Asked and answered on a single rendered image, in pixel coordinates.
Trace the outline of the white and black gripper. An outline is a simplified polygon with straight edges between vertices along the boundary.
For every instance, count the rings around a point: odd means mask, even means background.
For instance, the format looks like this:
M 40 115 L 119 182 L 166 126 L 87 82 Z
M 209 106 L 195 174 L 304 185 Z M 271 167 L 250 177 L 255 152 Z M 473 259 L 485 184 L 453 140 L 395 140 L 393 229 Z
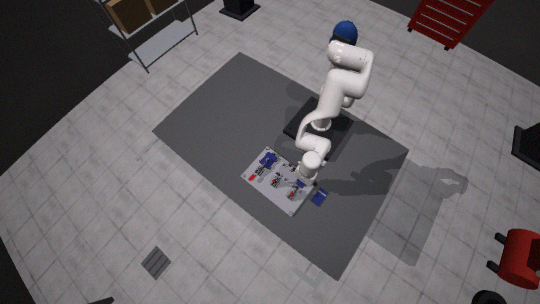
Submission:
M 315 178 L 317 177 L 317 173 L 316 173 L 316 175 L 314 177 L 312 177 L 312 178 L 305 178 L 305 177 L 303 178 L 303 176 L 299 172 L 299 165 L 297 167 L 293 167 L 292 170 L 294 171 L 294 176 L 297 178 L 297 181 L 298 180 L 302 181 L 305 184 L 305 187 L 306 187 L 306 185 L 309 186 L 309 187 L 312 186 Z M 318 184 L 315 181 L 313 186 L 316 187 L 317 185 Z

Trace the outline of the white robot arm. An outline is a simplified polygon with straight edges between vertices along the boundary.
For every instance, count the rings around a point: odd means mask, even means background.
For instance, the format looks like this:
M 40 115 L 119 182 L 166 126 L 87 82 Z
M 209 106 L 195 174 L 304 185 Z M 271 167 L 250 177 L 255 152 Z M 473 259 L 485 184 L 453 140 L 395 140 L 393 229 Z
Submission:
M 307 125 L 311 123 L 315 130 L 327 131 L 331 118 L 339 115 L 341 107 L 350 108 L 355 99 L 364 96 L 375 55 L 370 50 L 333 40 L 327 47 L 327 58 L 334 65 L 330 64 L 321 86 L 317 108 L 302 120 L 295 140 L 295 146 L 306 151 L 298 161 L 299 172 L 305 178 L 312 178 L 319 167 L 324 167 L 324 158 L 331 149 L 329 139 L 305 132 Z

